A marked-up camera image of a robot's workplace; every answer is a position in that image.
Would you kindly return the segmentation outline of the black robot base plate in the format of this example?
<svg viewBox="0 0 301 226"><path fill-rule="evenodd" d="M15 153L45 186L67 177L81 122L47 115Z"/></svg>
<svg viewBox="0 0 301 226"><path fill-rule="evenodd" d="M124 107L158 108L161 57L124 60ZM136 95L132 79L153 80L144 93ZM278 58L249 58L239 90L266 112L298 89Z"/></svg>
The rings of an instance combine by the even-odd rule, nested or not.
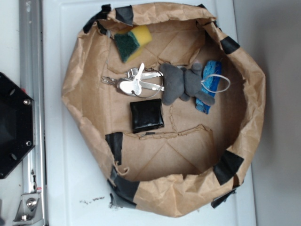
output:
<svg viewBox="0 0 301 226"><path fill-rule="evenodd" d="M34 100L0 74L0 178L5 179L35 146Z"/></svg>

